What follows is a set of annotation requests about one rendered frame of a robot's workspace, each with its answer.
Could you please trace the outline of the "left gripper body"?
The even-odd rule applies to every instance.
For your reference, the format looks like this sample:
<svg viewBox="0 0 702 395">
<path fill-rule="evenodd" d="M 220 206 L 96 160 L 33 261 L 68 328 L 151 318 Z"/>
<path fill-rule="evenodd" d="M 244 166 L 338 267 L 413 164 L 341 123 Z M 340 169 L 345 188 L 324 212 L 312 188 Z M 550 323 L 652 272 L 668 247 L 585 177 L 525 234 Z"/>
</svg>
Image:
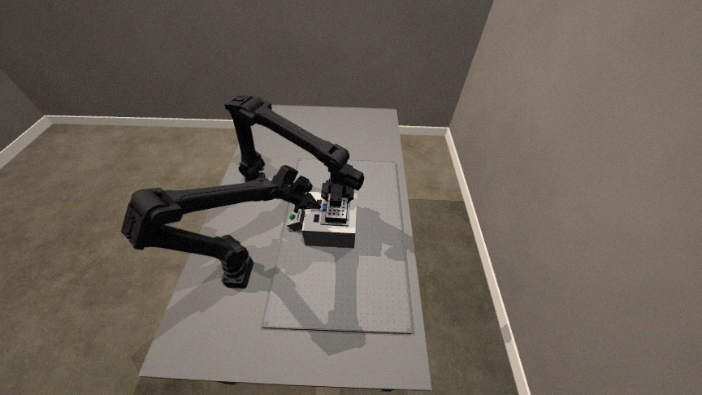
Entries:
<svg viewBox="0 0 702 395">
<path fill-rule="evenodd" d="M 329 180 L 326 180 L 326 183 L 323 183 L 322 186 L 322 193 L 329 193 L 328 192 L 328 183 Z M 354 189 L 351 189 L 349 186 L 346 185 L 346 194 L 342 194 L 343 198 L 353 198 L 354 195 Z"/>
</svg>

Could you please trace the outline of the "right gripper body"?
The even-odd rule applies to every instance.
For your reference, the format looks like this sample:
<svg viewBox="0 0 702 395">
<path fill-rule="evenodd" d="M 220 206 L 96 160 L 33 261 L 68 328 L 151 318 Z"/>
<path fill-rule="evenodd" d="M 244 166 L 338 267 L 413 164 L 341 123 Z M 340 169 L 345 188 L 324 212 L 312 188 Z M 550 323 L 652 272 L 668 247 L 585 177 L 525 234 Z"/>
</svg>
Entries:
<svg viewBox="0 0 702 395">
<path fill-rule="evenodd" d="M 284 199 L 285 201 L 287 201 L 287 198 L 288 198 L 289 194 L 290 194 L 290 192 L 288 192 L 287 197 Z M 305 208 L 307 207 L 309 195 L 310 195 L 310 193 L 307 193 L 307 194 L 306 194 L 306 193 L 303 193 L 302 201 L 301 201 L 298 205 L 291 202 L 292 204 L 295 204 L 295 207 L 294 207 L 294 212 L 295 212 L 295 213 L 297 213 L 297 212 L 299 211 L 298 209 L 302 209 L 302 208 L 305 209 Z M 288 202 L 288 201 L 287 201 L 287 202 Z"/>
</svg>

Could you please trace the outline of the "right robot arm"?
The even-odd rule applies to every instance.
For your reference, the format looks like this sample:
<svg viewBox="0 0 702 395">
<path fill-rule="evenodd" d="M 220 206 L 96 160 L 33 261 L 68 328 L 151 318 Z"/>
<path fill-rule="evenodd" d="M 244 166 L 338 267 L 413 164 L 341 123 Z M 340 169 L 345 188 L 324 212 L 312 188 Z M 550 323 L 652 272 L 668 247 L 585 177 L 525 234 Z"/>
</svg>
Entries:
<svg viewBox="0 0 702 395">
<path fill-rule="evenodd" d="M 163 224 L 178 222 L 183 214 L 194 211 L 241 202 L 269 201 L 275 198 L 284 200 L 290 192 L 288 185 L 291 185 L 291 192 L 287 201 L 298 205 L 303 193 L 310 192 L 313 185 L 304 176 L 293 183 L 297 173 L 296 169 L 283 165 L 272 181 L 256 178 L 241 184 L 200 189 L 137 190 L 128 203 L 121 232 L 137 250 L 158 247 L 217 258 L 222 262 L 224 271 L 221 281 L 224 284 L 243 284 L 251 257 L 248 257 L 248 250 L 239 241 L 230 235 L 208 237 Z"/>
</svg>

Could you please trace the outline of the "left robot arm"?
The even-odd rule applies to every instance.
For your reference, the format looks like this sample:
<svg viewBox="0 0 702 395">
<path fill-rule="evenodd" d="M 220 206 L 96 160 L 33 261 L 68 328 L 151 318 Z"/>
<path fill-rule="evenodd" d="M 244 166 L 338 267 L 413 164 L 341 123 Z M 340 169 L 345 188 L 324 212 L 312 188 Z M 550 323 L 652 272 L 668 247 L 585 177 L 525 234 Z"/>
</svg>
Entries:
<svg viewBox="0 0 702 395">
<path fill-rule="evenodd" d="M 260 124 L 310 152 L 328 167 L 331 175 L 328 183 L 328 192 L 331 194 L 330 206 L 341 206 L 342 194 L 346 194 L 346 185 L 357 191 L 362 187 L 363 173 L 347 164 L 349 152 L 345 148 L 316 137 L 276 114 L 271 110 L 271 104 L 263 98 L 238 95 L 224 105 L 230 112 L 235 126 L 242 161 L 238 169 L 245 177 L 245 183 L 265 177 L 264 172 L 259 173 L 264 170 L 265 163 L 260 153 L 255 151 L 251 131 L 251 126 Z M 343 184 L 339 184 L 343 181 Z"/>
</svg>

